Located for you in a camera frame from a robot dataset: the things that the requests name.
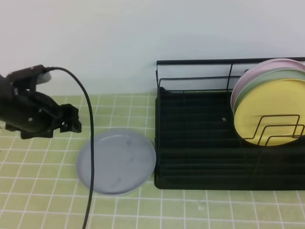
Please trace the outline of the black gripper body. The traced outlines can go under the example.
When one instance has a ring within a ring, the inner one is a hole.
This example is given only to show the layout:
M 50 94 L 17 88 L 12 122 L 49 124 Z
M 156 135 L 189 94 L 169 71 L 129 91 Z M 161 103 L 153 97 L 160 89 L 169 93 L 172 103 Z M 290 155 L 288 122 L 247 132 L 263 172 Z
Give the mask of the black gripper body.
M 4 100 L 5 129 L 19 131 L 22 139 L 52 138 L 61 120 L 61 106 L 42 93 L 24 91 Z

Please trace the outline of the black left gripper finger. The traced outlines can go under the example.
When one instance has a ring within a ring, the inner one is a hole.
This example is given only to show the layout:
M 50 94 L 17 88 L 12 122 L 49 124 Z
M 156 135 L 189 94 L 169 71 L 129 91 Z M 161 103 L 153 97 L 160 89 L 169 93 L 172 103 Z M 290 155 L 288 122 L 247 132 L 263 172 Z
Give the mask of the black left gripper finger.
M 79 119 L 79 109 L 71 104 L 62 104 L 61 113 L 63 119 Z

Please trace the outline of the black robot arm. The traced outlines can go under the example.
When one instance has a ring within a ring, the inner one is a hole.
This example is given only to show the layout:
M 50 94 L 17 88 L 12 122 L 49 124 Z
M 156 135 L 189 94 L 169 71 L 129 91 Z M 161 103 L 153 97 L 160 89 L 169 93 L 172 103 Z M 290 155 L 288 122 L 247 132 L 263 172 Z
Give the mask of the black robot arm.
M 0 79 L 0 120 L 5 129 L 19 131 L 22 139 L 52 138 L 53 132 L 81 132 L 79 110 L 71 104 L 57 104 L 36 91 L 38 76 Z

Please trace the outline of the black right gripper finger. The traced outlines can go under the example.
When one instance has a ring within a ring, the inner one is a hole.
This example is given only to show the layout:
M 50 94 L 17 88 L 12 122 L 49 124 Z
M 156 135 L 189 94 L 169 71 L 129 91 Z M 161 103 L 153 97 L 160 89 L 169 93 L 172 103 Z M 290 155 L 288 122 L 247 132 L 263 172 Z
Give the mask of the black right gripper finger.
M 81 122 L 77 121 L 66 121 L 63 122 L 60 126 L 60 132 L 73 132 L 73 133 L 81 133 Z

